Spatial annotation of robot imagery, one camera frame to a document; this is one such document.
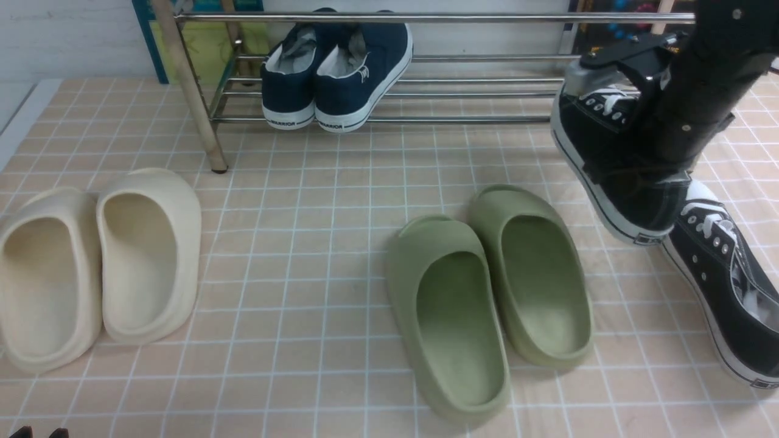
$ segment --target black canvas sneaker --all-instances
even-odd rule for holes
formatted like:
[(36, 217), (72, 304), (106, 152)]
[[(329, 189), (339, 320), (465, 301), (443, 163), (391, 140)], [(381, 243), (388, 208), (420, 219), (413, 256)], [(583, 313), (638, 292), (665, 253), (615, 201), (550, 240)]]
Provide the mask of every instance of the black canvas sneaker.
[(657, 245), (671, 232), (689, 185), (686, 168), (646, 162), (626, 135), (636, 95), (602, 88), (580, 97), (561, 90), (552, 137), (587, 191), (604, 226), (618, 239)]
[(703, 307), (723, 366), (752, 387), (779, 387), (779, 294), (730, 214), (701, 182), (663, 249)]

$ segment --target sneaker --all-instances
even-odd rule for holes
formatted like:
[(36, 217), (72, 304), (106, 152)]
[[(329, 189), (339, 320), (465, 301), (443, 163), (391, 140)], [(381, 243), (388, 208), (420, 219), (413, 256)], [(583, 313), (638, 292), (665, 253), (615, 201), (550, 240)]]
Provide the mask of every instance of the sneaker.
[(347, 28), (340, 23), (299, 23), (270, 51), (260, 70), (263, 114), (269, 125), (292, 130), (314, 120), (314, 73), (344, 36)]
[(329, 132), (363, 126), (379, 99), (406, 71), (413, 46), (407, 24), (354, 26), (350, 37), (316, 71), (319, 125)]
[(752, 387), (779, 387), (779, 294), (703, 183), (690, 185), (663, 249), (697, 293), (724, 368)]
[(561, 90), (552, 137), (604, 226), (624, 242), (657, 245), (671, 232), (690, 178), (686, 168), (659, 168), (624, 144), (637, 105), (637, 97), (615, 87), (581, 97)]

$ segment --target metal shoe rack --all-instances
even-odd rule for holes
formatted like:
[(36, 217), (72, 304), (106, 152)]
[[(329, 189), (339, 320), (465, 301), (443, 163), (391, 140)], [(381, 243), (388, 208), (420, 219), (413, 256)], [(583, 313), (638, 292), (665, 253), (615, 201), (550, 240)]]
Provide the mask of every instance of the metal shoe rack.
[[(448, 14), (448, 13), (299, 13), (299, 12), (235, 12), (233, 0), (221, 0), (225, 12), (192, 13), (187, 2), (173, 5), (171, 0), (151, 0), (157, 23), (162, 30), (164, 44), (171, 56), (178, 75), (178, 81), (184, 90), (185, 99), (195, 120), (198, 132), (203, 140), (211, 169), (216, 173), (227, 171), (216, 130), (222, 123), (258, 123), (263, 117), (224, 114), (229, 98), (261, 97), (258, 90), (245, 89), (239, 84), (257, 84), (262, 80), (256, 75), (259, 63), (265, 54), (253, 54), (245, 51), (239, 23), (694, 23), (689, 13), (639, 13), (639, 12), (571, 12), (545, 14)], [(188, 22), (221, 22), (227, 26), (227, 32), (233, 42), (233, 55), (217, 86), (210, 104), (203, 97), (197, 75), (192, 68), (192, 60), (184, 44), (183, 26)], [(575, 55), (415, 55), (413, 62), (561, 62), (577, 58)], [(418, 92), (390, 91), (385, 98), (396, 99), (529, 99), (554, 97), (562, 83), (562, 77), (474, 77), (447, 78), (425, 77), (419, 79), (401, 79), (399, 84), (433, 85), (486, 85), (496, 90), (479, 91), (442, 91), (427, 87)], [(538, 89), (538, 85), (548, 85), (548, 89)], [(500, 90), (501, 86), (527, 85), (526, 90)], [(547, 123), (549, 115), (475, 115), (475, 116), (428, 116), (428, 117), (371, 117), (372, 123), (400, 124), (523, 124)]]

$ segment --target white rubber sole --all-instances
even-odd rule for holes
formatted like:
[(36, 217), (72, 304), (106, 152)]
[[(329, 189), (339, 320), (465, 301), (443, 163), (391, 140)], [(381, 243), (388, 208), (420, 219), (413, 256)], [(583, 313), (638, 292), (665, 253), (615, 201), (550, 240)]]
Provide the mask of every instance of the white rubber sole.
[(703, 314), (706, 317), (706, 324), (709, 326), (709, 337), (714, 346), (714, 350), (717, 352), (720, 364), (722, 368), (730, 374), (734, 379), (741, 383), (746, 383), (751, 387), (758, 389), (774, 389), (779, 387), (779, 379), (776, 377), (764, 376), (750, 369), (739, 361), (733, 351), (728, 347), (728, 342), (722, 337), (720, 327), (717, 325), (717, 320), (714, 318), (714, 314), (711, 312), (711, 307), (706, 301), (703, 295), (703, 291), (698, 287), (698, 283), (695, 281), (693, 273), (687, 269), (687, 265), (682, 260), (682, 257), (676, 251), (671, 239), (665, 239), (662, 243), (665, 255), (670, 261), (676, 265), (676, 267), (682, 272), (687, 281), (693, 286), (693, 290), (698, 296), (698, 303), (703, 309)]
[(307, 107), (300, 111), (293, 112), (275, 112), (263, 105), (263, 116), (268, 125), (282, 131), (294, 131), (304, 128), (314, 121), (314, 101), (311, 101)]
[(386, 94), (387, 90), (389, 90), (392, 85), (395, 85), (395, 82), (397, 82), (403, 73), (406, 72), (408, 65), (411, 63), (411, 56), (414, 53), (414, 41), (411, 37), (411, 29), (408, 25), (406, 25), (406, 31), (408, 32), (408, 46), (406, 46), (406, 53), (403, 54), (403, 57), (400, 59), (397, 65), (395, 65), (395, 67), (389, 71), (387, 77), (384, 78), (381, 83), (379, 83), (379, 86), (373, 90), (373, 93), (371, 93), (371, 97), (368, 99), (368, 102), (366, 102), (362, 108), (350, 114), (342, 115), (330, 115), (320, 111), (319, 108), (315, 110), (316, 120), (319, 122), (319, 126), (321, 126), (322, 129), (326, 130), (327, 132), (340, 134), (343, 132), (351, 132), (356, 129), (360, 129), (360, 127), (362, 127), (365, 122), (368, 121), (368, 116), (370, 116), (373, 112), (373, 108), (375, 108), (376, 104), (379, 103), (384, 94)]
[(590, 198), (593, 207), (595, 207), (595, 211), (601, 219), (601, 222), (603, 222), (603, 225), (608, 229), (608, 232), (622, 242), (641, 246), (658, 245), (662, 242), (663, 238), (671, 232), (673, 227), (663, 231), (647, 230), (646, 228), (641, 228), (633, 222), (628, 221), (619, 213), (619, 211), (617, 211), (603, 189), (599, 185), (591, 183), (590, 179), (584, 174), (582, 170), (584, 167), (584, 160), (579, 153), (576, 152), (576, 148), (571, 144), (570, 140), (568, 140), (566, 131), (560, 122), (558, 104), (561, 93), (562, 88), (557, 93), (554, 106), (552, 107), (552, 137), (554, 137), (557, 148), (566, 159), (566, 162), (568, 162), (573, 173), (576, 174), (576, 177), (584, 186), (587, 196)]

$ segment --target tiled floor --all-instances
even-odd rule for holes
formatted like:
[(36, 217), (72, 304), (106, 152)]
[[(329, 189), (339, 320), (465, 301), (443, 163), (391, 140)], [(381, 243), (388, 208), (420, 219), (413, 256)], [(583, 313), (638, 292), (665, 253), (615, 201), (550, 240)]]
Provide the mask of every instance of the tiled floor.
[[(694, 174), (725, 200), (775, 281), (778, 77), (753, 89)], [(256, 110), (243, 104), (231, 111)], [(548, 108), (387, 101), (377, 112)], [(22, 424), (41, 436), (66, 426), (75, 438), (777, 435), (779, 397), (724, 374), (684, 279), (658, 249), (623, 245), (599, 225), (546, 125), (374, 125), (341, 136), (224, 126), (232, 170), (215, 175), (187, 114), (177, 88), (151, 79), (68, 81), (0, 174), (6, 215), (41, 190), (97, 193), (147, 166), (179, 172), (203, 207), (190, 321), (141, 348), (102, 337), (37, 377), (0, 358), (0, 436)], [(464, 201), (493, 182), (538, 193), (570, 226), (594, 301), (596, 349), (569, 373), (512, 354), (510, 408), (466, 430), (439, 420), (414, 389), (381, 260), (406, 221), (462, 217)]]

